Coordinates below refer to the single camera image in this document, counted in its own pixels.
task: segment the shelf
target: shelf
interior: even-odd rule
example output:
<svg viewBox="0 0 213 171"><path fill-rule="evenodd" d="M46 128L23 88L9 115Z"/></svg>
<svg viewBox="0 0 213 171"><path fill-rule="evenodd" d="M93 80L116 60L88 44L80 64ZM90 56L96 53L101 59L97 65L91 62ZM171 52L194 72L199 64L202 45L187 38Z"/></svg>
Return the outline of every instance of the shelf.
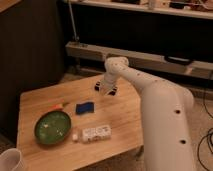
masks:
<svg viewBox="0 0 213 171"><path fill-rule="evenodd" d="M0 13L17 4L21 0L0 0Z"/></svg>
<svg viewBox="0 0 213 171"><path fill-rule="evenodd" d="M68 56L90 59L96 61L105 61L112 56L125 56L130 64L136 68L143 68L161 72L169 72L195 78L208 79L212 71L213 63L193 61L187 66L170 63L165 61L164 56L149 53L135 52L123 49L96 46L91 44L68 42L66 45Z"/></svg>
<svg viewBox="0 0 213 171"><path fill-rule="evenodd" d="M162 7L163 3L168 3L170 0L156 0L156 7L149 9L147 5L136 5L136 4L127 4L127 3L117 3L110 2L110 0L63 0L64 2L71 2L72 4L78 5L87 5L95 7L104 7L104 8L113 8L120 10L129 10L129 11L140 11L148 13L157 13L157 14L167 14L167 15L176 15L183 17L193 17L193 18L202 18L202 19L211 19L213 20L213 12L202 12L202 11L193 11L193 10L182 10L169 7Z"/></svg>

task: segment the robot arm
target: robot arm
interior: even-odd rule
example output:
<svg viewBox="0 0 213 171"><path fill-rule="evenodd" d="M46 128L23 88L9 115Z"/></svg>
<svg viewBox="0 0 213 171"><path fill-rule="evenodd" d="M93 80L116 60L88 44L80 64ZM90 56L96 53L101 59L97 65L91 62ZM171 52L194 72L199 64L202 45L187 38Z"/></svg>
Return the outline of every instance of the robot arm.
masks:
<svg viewBox="0 0 213 171"><path fill-rule="evenodd" d="M185 113L193 107L191 92L168 80L128 67L125 57L108 58L100 91L108 93L119 77L137 90L147 171L196 171Z"/></svg>

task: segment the wooden tabletop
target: wooden tabletop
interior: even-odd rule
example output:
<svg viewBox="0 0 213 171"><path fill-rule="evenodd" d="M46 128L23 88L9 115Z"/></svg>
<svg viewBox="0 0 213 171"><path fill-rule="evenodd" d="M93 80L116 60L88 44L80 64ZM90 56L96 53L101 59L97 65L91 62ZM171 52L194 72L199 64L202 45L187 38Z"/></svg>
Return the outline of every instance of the wooden tabletop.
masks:
<svg viewBox="0 0 213 171"><path fill-rule="evenodd" d="M21 0L0 0L0 13L8 9L9 7L17 4L20 1Z"/></svg>
<svg viewBox="0 0 213 171"><path fill-rule="evenodd" d="M135 89L120 78L117 94L102 96L94 91L101 77L88 77L21 95L17 148L22 151L29 171L71 171L143 145L140 99ZM94 102L94 113L76 115L76 104L87 101ZM59 103L69 103L64 111L72 120L70 134L55 146L37 144L34 137L37 120ZM72 132L103 124L111 126L111 139L89 144L72 141Z"/></svg>

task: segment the green bowl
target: green bowl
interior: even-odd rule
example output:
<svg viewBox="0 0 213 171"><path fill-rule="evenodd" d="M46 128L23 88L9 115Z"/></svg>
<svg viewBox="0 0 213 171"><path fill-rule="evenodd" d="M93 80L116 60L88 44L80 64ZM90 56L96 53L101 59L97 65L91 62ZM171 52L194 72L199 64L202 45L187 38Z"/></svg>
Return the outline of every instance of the green bowl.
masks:
<svg viewBox="0 0 213 171"><path fill-rule="evenodd" d="M45 145L56 144L64 140L71 128L71 119L62 111L51 111L43 115L36 123L36 140Z"/></svg>

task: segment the cup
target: cup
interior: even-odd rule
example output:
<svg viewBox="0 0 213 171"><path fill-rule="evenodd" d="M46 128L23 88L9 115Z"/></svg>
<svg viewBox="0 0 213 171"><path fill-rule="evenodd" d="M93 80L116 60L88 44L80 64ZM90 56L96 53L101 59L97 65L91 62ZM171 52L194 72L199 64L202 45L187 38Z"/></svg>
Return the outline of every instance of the cup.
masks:
<svg viewBox="0 0 213 171"><path fill-rule="evenodd" d="M20 150L11 148L0 155L0 171L26 171Z"/></svg>

